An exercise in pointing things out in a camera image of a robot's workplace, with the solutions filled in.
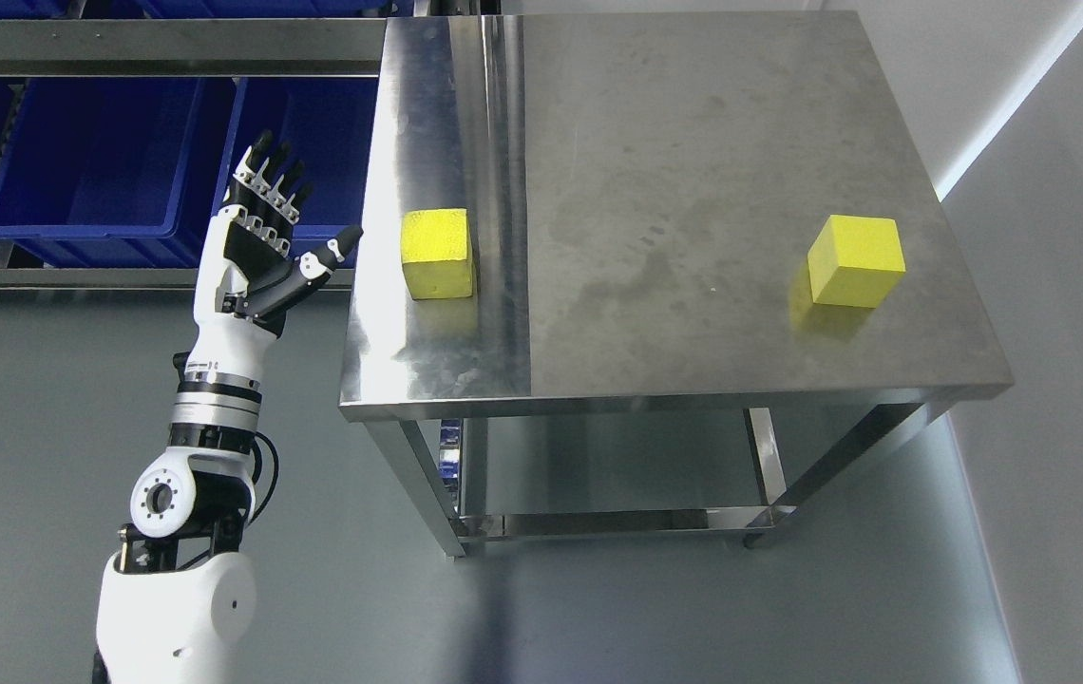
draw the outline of black cable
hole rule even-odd
[[[259,476],[263,475],[263,450],[259,449],[259,443],[257,440],[251,440],[250,443],[250,453],[255,456],[255,473],[250,475],[251,482],[255,485],[259,484]]]
[[[275,485],[279,484],[280,481],[280,453],[275,450],[275,445],[272,440],[268,438],[266,434],[262,432],[255,433],[256,439],[262,439],[266,449],[272,451],[272,484],[266,486],[266,495],[263,497],[263,501],[259,502],[259,507],[255,510],[255,515],[250,516],[250,523],[247,525],[253,525],[256,519],[259,519],[259,514],[262,514],[263,509],[266,508],[266,503],[272,501],[272,495],[275,494]]]
[[[201,553],[201,554],[199,554],[199,555],[195,555],[195,557],[194,557],[194,558],[191,558],[191,560],[190,560],[188,562],[186,562],[185,564],[181,564],[181,566],[178,566],[178,570],[186,570],[186,568],[190,568],[191,566],[193,566],[193,564],[197,564],[197,563],[199,563],[199,562],[203,562],[203,560],[204,560],[204,558],[205,558],[205,557],[206,557],[206,556],[207,556],[208,554],[210,554],[210,553],[212,553],[212,550],[211,550],[211,549],[208,549],[207,551],[204,551],[204,553]]]
[[[266,508],[266,503],[269,501],[272,501],[272,494],[275,494],[275,486],[276,484],[279,484],[280,481],[279,451],[275,449],[275,445],[273,445],[272,440],[266,436],[266,434],[263,434],[262,432],[256,432],[255,438],[256,442],[251,443],[251,455],[255,456],[255,473],[253,475],[251,475],[251,479],[253,479],[255,482],[259,482],[259,475],[262,475],[263,453],[262,450],[259,449],[259,443],[257,442],[257,439],[262,439],[264,445],[266,445],[266,449],[269,451],[272,451],[272,482],[271,485],[266,486],[266,495],[265,497],[263,497],[263,501],[259,502],[259,507],[256,508],[255,514],[250,515],[250,523],[247,523],[246,527],[250,527],[250,525],[253,525],[255,519],[259,518],[259,514],[262,514],[263,509]],[[181,564],[181,566],[178,566],[178,570],[186,570],[186,568],[190,568],[191,566],[193,566],[193,564],[203,562],[203,560],[207,557],[207,555],[210,553],[211,553],[210,549],[203,551],[201,554],[195,555],[194,558],[191,558],[185,564]]]

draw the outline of yellow cube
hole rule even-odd
[[[402,218],[402,273],[416,300],[473,294],[473,251],[465,209],[423,209]]]
[[[878,307],[905,276],[897,222],[834,213],[808,252],[808,272],[812,302]]]

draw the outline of metal shelf rail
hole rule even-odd
[[[0,19],[0,77],[375,77],[386,21]],[[193,268],[0,268],[0,290],[190,290]],[[350,290],[342,272],[329,290]]]

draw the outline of white wall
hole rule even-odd
[[[940,196],[1073,35],[1083,0],[506,0],[505,13],[857,10]]]
[[[1083,681],[1083,34],[944,202],[1016,385],[953,411],[1025,679]]]

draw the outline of robotic hand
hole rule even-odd
[[[208,222],[195,286],[198,339],[175,356],[180,383],[166,450],[132,489],[132,524],[103,573],[94,681],[113,684],[221,684],[255,615],[243,531],[262,512],[255,479],[259,382],[287,308],[321,289],[360,241],[358,226],[324,247],[287,259],[311,186],[295,187],[301,161],[277,181],[288,144],[272,152],[264,131],[234,170],[221,210]],[[276,464],[275,447],[271,447]],[[255,476],[247,460],[255,456]],[[273,473],[271,495],[275,486]],[[208,550],[178,562],[181,540]]]

